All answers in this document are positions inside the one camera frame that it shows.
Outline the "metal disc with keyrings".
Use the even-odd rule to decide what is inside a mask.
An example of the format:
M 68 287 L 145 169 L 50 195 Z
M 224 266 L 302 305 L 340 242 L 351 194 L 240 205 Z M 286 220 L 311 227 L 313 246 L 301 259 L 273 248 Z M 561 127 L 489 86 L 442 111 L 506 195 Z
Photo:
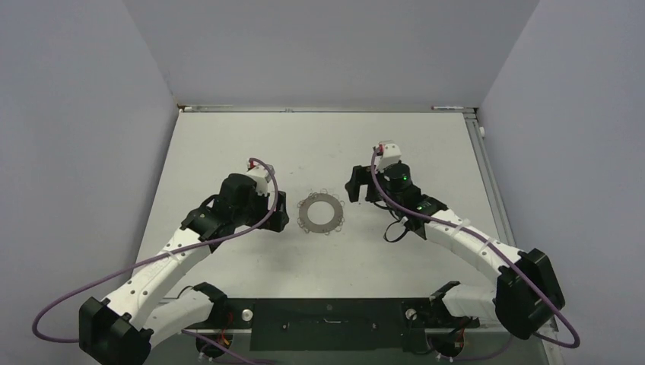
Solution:
M 345 223 L 345 202 L 327 190 L 311 192 L 297 203 L 297 224 L 305 233 L 329 235 Z

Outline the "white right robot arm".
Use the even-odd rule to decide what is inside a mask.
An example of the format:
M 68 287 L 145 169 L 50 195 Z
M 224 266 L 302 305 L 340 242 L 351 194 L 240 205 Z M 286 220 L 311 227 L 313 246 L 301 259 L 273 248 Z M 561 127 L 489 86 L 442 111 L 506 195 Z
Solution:
M 484 286 L 451 281 L 431 294 L 430 315 L 439 325 L 474 317 L 500 323 L 511 335 L 526 340 L 564 307 L 565 299 L 549 257 L 509 246 L 473 227 L 441 201 L 421 192 L 408 165 L 398 162 L 382 173 L 369 166 L 353 167 L 345 183 L 350 202 L 361 187 L 365 199 L 389 211 L 404 227 L 458 256 L 488 279 Z

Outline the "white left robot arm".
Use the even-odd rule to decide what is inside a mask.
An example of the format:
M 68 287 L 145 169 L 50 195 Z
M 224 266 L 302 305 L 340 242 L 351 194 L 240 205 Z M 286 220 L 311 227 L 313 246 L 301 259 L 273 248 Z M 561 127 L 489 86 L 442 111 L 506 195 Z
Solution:
M 179 298 L 161 301 L 189 271 L 237 228 L 281 232 L 289 221 L 286 195 L 268 193 L 271 168 L 232 173 L 220 192 L 191 210 L 157 259 L 138 270 L 102 300 L 86 300 L 79 309 L 79 347 L 101 364 L 143 364 L 151 350 L 183 329 L 203 322 L 216 327 L 227 315 L 227 295 L 202 282 Z

